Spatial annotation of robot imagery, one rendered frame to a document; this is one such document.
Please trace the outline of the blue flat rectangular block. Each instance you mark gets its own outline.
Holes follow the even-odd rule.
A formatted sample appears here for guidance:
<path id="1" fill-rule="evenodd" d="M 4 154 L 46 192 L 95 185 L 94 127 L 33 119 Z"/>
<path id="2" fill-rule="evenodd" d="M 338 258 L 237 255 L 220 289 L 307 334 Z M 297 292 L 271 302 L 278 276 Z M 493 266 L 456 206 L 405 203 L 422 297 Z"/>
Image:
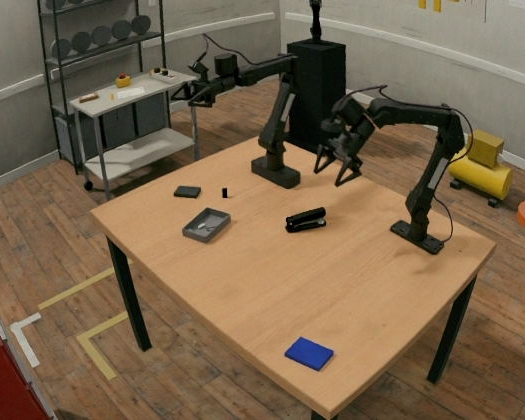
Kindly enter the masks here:
<path id="1" fill-rule="evenodd" d="M 333 355 L 334 350 L 326 348 L 301 336 L 284 353 L 284 357 L 317 372 L 320 371 Z"/>

